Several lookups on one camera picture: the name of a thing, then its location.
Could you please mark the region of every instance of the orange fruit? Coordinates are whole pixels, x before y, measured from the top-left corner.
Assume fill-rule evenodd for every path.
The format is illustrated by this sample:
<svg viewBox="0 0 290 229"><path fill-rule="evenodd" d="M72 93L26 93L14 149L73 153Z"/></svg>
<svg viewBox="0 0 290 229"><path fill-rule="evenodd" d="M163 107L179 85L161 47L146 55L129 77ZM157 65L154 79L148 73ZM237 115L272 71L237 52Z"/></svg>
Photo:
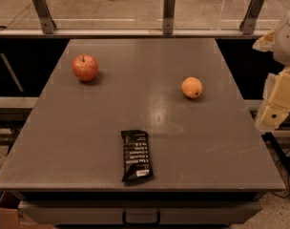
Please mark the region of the orange fruit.
<svg viewBox="0 0 290 229"><path fill-rule="evenodd" d="M195 77L188 77L182 82L181 89L187 97L196 98L202 93L202 83Z"/></svg>

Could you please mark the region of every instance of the floor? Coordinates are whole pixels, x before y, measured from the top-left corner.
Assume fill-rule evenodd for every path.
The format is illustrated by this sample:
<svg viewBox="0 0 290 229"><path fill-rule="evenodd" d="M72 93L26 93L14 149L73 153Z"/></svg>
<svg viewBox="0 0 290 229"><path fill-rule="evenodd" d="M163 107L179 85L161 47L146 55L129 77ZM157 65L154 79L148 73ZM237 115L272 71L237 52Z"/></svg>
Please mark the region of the floor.
<svg viewBox="0 0 290 229"><path fill-rule="evenodd" d="M157 29L161 27L162 0L47 0L60 29ZM176 0L175 27L180 29L237 29L250 0ZM275 27L289 11L290 0L265 0L258 29ZM0 0L0 25L12 29L37 29L39 22L31 0ZM8 146L0 146L0 167ZM271 155L278 162L272 149ZM287 172L278 163L288 190ZM290 196L268 193L260 199L262 210L232 229L290 229Z"/></svg>

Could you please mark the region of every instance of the drawer handle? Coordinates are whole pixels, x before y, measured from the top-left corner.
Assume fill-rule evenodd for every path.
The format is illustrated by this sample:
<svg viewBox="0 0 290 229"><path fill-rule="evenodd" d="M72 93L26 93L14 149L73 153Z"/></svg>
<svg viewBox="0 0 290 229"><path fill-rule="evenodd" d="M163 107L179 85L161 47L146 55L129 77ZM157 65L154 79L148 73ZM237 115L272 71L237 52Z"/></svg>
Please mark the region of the drawer handle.
<svg viewBox="0 0 290 229"><path fill-rule="evenodd" d="M122 215L122 220L123 220L123 224L124 225L127 225L127 226L137 226L137 225L158 225L160 223L160 213L159 212L156 212L156 222L151 222L151 223L130 223L130 222L127 222L126 220L126 212L123 212L123 215Z"/></svg>

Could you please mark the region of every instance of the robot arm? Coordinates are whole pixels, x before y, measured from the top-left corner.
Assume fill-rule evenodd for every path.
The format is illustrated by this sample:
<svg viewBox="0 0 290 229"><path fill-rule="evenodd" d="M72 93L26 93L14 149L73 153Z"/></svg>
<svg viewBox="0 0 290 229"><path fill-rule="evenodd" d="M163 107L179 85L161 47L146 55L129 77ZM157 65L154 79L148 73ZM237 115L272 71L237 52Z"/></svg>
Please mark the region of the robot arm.
<svg viewBox="0 0 290 229"><path fill-rule="evenodd" d="M290 11L276 29L255 43L254 49L272 51L274 59L285 66L278 75L269 73L256 117L256 127L270 131L290 114Z"/></svg>

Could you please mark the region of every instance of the cardboard box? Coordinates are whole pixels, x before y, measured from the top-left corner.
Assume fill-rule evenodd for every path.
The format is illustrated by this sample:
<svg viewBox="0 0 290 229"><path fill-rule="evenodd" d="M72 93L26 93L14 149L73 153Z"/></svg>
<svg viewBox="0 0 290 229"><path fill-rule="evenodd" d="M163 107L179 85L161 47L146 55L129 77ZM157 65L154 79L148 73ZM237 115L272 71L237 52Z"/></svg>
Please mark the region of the cardboard box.
<svg viewBox="0 0 290 229"><path fill-rule="evenodd" d="M9 192L0 198L0 229L53 229L53 225L37 224L18 210L20 199Z"/></svg>

